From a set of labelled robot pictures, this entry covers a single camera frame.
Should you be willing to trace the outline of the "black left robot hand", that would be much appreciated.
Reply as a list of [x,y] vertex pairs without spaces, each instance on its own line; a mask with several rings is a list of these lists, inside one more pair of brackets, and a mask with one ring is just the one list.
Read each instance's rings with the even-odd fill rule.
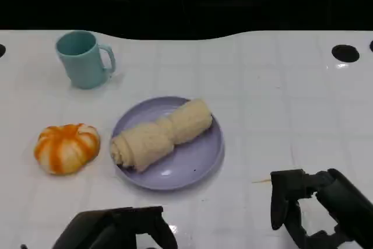
[[161,206],[114,208],[78,213],[54,248],[136,248],[136,236],[148,234],[161,248],[177,248]]

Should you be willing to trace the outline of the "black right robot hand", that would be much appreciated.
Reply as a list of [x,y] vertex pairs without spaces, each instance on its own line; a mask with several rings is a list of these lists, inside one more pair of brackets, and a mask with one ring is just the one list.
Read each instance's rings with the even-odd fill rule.
[[[270,179],[272,229],[284,226],[298,248],[338,248],[351,241],[372,248],[372,203],[340,171],[273,171]],[[324,230],[308,235],[302,226],[298,202],[313,195],[337,223],[331,235]]]

